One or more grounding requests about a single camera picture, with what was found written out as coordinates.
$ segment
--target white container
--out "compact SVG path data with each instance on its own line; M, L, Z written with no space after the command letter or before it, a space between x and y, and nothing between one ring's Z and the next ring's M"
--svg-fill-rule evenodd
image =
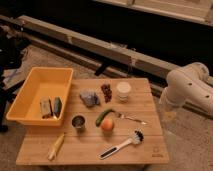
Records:
M131 89L132 88L128 82L119 82L116 86L118 98L121 101L126 102L128 100Z

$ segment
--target metal fork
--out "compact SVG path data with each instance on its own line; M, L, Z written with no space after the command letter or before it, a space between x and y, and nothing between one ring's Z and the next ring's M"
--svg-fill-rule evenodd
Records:
M115 116L118 117L118 118L121 118L121 119L129 119L129 120L132 120L132 121L135 121L135 122L139 122L142 125L147 124L147 122L141 121L140 119L132 118L130 116L126 116L126 115L119 113L119 112L115 112Z

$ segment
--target bamboo table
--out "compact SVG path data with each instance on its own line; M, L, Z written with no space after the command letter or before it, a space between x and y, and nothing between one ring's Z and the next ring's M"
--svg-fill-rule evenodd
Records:
M128 103L121 103L115 93L116 84L127 81L132 86ZM112 100L105 103L101 85L109 83L113 92ZM101 106L87 108L79 98L82 90L94 90L101 99ZM114 108L123 114L146 121L147 125L116 118L113 113L115 127L111 136L104 136L101 129L95 126L97 116L107 108ZM71 126L75 115L81 114L86 119L86 131L77 134ZM134 130L141 130L144 141L137 145L129 145L116 154L100 160L99 155L113 145L123 142ZM47 154L62 133L66 132L64 144L55 160L49 161ZM82 79L73 80L65 109L65 118L61 127L28 126L16 164L18 165L143 165L168 163L169 157L164 142L158 114L147 79Z

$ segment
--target yellow plastic tray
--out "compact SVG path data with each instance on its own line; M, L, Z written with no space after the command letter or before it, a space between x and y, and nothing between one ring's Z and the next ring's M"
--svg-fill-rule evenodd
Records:
M60 126L64 118L69 90L71 87L73 69L34 67L11 105L7 119L18 121L24 125ZM42 119L40 100L60 97L62 108L60 117Z

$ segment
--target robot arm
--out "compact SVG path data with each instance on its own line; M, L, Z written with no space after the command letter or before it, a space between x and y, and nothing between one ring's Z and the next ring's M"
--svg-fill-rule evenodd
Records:
M172 70L167 75L168 87L163 90L160 103L166 111L171 111L189 99L213 115L213 89L205 83L208 77L209 70L202 63Z

